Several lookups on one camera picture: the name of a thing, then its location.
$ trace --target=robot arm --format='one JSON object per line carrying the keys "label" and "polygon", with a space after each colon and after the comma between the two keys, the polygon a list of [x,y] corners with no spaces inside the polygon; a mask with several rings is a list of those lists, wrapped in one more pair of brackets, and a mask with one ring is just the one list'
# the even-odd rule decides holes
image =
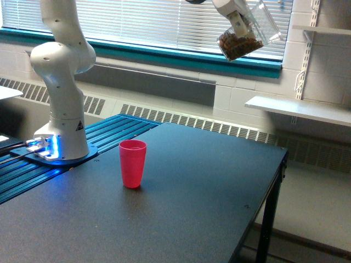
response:
{"label": "robot arm", "polygon": [[[205,0],[186,0],[191,4],[201,4]],[[245,36],[250,32],[243,18],[251,15],[245,0],[212,0],[218,13],[229,20],[238,37]]]}
{"label": "robot arm", "polygon": [[[84,129],[83,93],[74,75],[89,70],[95,51],[81,31],[75,0],[41,0],[43,22],[56,42],[35,47],[31,63],[50,96],[50,121],[35,132],[45,139],[46,151],[38,153],[48,161],[78,159],[89,153]],[[28,148],[35,151],[42,145]]]}

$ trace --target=blue led light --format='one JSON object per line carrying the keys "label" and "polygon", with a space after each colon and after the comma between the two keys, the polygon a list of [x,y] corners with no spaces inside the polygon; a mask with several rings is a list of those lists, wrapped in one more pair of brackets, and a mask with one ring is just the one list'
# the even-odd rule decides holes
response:
{"label": "blue led light", "polygon": [[58,158],[59,157],[59,142],[58,142],[56,135],[54,135],[52,137],[52,150],[53,150],[53,153],[51,154],[52,158]]}
{"label": "blue led light", "polygon": [[31,141],[31,142],[29,142],[28,144],[27,144],[27,146],[28,147],[32,147],[32,146],[35,146],[35,145],[37,145],[38,144],[38,142],[36,142],[36,141]]}

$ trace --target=clear plastic container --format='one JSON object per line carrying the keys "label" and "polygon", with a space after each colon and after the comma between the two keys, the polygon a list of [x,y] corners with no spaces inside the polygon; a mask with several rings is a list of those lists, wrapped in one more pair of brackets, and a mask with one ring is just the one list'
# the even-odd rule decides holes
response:
{"label": "clear plastic container", "polygon": [[281,33],[267,7],[259,1],[245,17],[247,34],[238,36],[230,27],[217,38],[217,43],[229,61],[241,58],[265,45],[282,40]]}

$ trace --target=table leg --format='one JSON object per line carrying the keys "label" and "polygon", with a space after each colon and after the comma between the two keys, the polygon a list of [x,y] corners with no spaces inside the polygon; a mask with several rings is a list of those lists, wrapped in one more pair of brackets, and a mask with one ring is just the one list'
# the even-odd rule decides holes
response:
{"label": "table leg", "polygon": [[282,169],[280,169],[279,176],[265,201],[261,234],[257,248],[256,263],[265,263],[267,259],[269,241],[272,233],[276,206],[278,203],[281,179]]}

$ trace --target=cereal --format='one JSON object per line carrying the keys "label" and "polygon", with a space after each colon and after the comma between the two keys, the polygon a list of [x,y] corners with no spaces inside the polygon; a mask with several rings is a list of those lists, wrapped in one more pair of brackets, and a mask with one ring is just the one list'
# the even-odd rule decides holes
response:
{"label": "cereal", "polygon": [[255,38],[238,38],[236,34],[228,31],[219,37],[218,45],[230,61],[238,59],[264,46],[262,41],[257,41]]}

